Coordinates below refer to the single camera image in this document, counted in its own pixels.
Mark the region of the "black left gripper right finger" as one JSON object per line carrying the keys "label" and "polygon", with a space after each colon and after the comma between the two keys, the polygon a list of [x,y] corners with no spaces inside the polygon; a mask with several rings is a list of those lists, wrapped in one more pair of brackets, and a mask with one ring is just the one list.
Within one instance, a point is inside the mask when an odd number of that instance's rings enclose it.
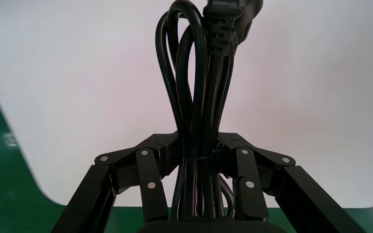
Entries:
{"label": "black left gripper right finger", "polygon": [[253,146],[237,133],[220,133],[221,172],[233,180],[234,219],[266,221],[265,195],[298,233],[361,233],[363,228],[287,155]]}

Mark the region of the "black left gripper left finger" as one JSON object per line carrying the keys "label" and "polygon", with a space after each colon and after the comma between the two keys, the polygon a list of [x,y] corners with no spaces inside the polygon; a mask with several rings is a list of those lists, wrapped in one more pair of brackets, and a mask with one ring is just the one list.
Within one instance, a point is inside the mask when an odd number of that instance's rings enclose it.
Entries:
{"label": "black left gripper left finger", "polygon": [[134,186],[140,188],[145,224],[168,220],[169,211],[162,178],[179,164],[177,132],[153,134],[137,146],[95,158],[53,233],[102,233],[116,196]]}

